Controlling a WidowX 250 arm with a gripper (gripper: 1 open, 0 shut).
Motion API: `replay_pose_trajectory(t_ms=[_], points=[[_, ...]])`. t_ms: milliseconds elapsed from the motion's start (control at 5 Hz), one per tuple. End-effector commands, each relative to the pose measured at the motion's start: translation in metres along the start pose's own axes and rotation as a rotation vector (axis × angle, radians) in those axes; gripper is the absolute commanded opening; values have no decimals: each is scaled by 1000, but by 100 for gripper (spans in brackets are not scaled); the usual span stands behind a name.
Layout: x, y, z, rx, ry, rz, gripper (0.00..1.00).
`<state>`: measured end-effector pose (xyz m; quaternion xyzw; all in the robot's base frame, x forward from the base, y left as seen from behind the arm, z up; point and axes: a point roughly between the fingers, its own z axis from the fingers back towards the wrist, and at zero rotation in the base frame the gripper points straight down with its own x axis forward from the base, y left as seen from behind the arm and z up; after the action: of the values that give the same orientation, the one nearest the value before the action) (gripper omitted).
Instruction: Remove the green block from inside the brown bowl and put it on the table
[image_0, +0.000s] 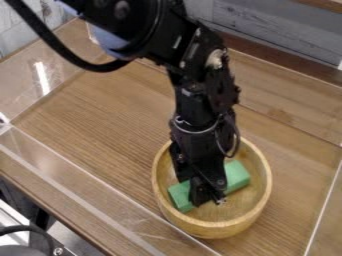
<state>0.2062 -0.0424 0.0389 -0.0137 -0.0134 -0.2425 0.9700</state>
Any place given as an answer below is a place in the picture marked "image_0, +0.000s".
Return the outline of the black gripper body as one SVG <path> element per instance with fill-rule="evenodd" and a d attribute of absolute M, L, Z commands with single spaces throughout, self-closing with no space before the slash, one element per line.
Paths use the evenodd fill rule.
<path fill-rule="evenodd" d="M 224 161 L 236 156 L 241 144 L 236 111 L 229 110 L 220 114 L 204 126 L 196 126 L 179 113 L 175 113 L 170 120 L 170 128 L 171 142 L 177 142 L 188 163 L 201 179 L 202 176 L 210 180 L 226 178 Z"/>

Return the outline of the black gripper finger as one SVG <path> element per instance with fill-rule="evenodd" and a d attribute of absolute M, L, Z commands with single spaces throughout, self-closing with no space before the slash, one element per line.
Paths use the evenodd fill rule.
<path fill-rule="evenodd" d="M 202 176 L 205 182 L 205 202 L 213 201 L 216 204 L 224 204 L 226 202 L 226 189 L 228 179 L 220 177 L 210 180 L 206 176 Z"/>
<path fill-rule="evenodd" d="M 178 183 L 167 189 L 175 206 L 201 206 L 206 199 L 205 182 L 181 152 L 175 141 L 169 149 Z"/>

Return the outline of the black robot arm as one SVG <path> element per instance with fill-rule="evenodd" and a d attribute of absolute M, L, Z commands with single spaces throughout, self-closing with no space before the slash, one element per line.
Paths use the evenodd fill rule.
<path fill-rule="evenodd" d="M 188 14 L 185 0 L 55 0 L 85 20 L 111 62 L 94 64 L 63 44 L 25 0 L 4 0 L 53 50 L 79 68 L 106 73 L 146 58 L 166 68 L 175 93 L 170 119 L 175 175 L 194 206 L 225 200 L 225 160 L 241 145 L 234 105 L 241 88 L 222 37 Z"/>

